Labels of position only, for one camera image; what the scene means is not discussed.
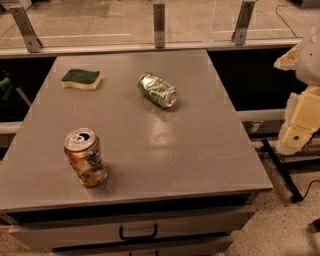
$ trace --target gold can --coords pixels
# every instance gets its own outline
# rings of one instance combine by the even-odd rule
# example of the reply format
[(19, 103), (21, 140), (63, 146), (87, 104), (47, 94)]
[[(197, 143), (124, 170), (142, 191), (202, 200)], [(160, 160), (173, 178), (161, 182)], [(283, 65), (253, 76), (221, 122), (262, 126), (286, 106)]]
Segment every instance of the gold can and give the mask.
[(89, 128), (71, 131), (65, 138), (64, 152), (85, 187), (94, 187), (107, 177), (107, 166), (101, 159), (99, 137)]

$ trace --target white robot part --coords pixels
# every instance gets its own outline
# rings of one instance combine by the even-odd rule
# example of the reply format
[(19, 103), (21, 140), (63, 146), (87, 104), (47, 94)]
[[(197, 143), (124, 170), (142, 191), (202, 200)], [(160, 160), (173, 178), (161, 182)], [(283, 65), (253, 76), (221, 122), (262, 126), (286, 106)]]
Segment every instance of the white robot part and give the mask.
[(297, 79), (308, 85), (301, 95), (290, 95), (276, 144), (279, 153), (291, 155), (300, 151), (320, 128), (320, 22), (274, 66), (295, 70)]

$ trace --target glass panel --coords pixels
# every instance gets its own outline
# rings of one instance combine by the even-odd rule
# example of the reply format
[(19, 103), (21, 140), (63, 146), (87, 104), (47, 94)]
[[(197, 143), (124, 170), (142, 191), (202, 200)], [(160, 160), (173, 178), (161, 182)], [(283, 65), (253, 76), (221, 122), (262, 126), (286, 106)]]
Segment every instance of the glass panel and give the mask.
[[(231, 40), (242, 0), (168, 0), (170, 39), (184, 41)], [(303, 37), (319, 20), (320, 9), (301, 9), (278, 0), (256, 1), (247, 39)]]
[(44, 47), (153, 42), (152, 1), (41, 1), (27, 14)]
[(21, 33), (9, 11), (0, 12), (0, 48), (25, 48)]
[[(153, 3), (166, 6), (166, 42), (216, 42), (231, 40), (242, 0), (33, 1), (27, 14), (44, 47), (153, 44)], [(247, 39), (303, 37), (319, 17), (320, 8), (256, 1)], [(24, 47), (9, 11), (0, 36), (0, 48)]]

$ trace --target can lid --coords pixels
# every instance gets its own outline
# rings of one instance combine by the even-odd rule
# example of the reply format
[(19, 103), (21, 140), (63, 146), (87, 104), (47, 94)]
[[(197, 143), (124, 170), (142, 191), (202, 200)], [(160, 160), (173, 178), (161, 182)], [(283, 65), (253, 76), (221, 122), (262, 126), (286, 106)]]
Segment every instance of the can lid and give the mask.
[(161, 104), (164, 108), (170, 108), (172, 107), (176, 101), (177, 101), (177, 91), (175, 88), (171, 88), (166, 92), (166, 94), (163, 97), (163, 103)]
[(96, 135), (89, 128), (79, 128), (69, 132), (64, 141), (64, 146), (71, 151), (80, 151), (90, 147)]

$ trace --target drawer handle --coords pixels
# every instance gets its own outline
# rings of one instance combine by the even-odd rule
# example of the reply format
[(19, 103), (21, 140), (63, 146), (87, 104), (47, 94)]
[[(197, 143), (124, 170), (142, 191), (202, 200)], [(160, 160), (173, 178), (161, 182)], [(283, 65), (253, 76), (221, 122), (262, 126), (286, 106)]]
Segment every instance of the drawer handle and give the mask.
[(158, 255), (159, 255), (159, 254), (158, 254), (158, 250), (155, 252), (154, 255), (155, 255), (155, 256), (158, 256)]
[(124, 236), (123, 235), (123, 227), (119, 229), (119, 236), (121, 240), (144, 240), (144, 239), (152, 239), (155, 238), (158, 234), (158, 225), (154, 224), (153, 226), (153, 233), (151, 235), (146, 236)]

